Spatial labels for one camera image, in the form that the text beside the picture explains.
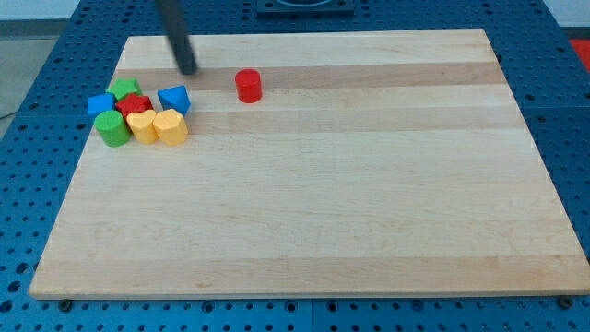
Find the wooden cutting board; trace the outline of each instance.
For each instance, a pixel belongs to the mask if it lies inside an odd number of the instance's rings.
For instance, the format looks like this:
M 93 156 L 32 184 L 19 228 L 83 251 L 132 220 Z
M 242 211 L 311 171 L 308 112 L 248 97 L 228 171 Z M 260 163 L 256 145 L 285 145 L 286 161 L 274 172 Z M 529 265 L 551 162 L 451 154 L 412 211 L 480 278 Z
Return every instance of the wooden cutting board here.
M 185 84 L 179 147 L 93 130 L 30 294 L 215 299 L 578 294 L 590 266 L 483 30 L 127 41 Z M 238 102 L 257 68 L 264 97 Z

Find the blue pegboard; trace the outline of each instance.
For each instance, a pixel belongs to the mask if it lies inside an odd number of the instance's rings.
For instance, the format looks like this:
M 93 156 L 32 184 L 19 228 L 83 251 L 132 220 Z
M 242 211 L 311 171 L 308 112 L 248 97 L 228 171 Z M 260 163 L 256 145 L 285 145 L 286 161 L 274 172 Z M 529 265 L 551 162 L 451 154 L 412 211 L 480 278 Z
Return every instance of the blue pegboard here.
M 192 33 L 484 28 L 590 254 L 588 75 L 540 0 L 356 0 L 354 15 L 257 18 L 255 1 L 184 1 Z M 27 295 L 127 36 L 163 34 L 151 1 L 82 0 L 0 143 L 0 332 L 590 331 L 590 297 L 57 302 Z

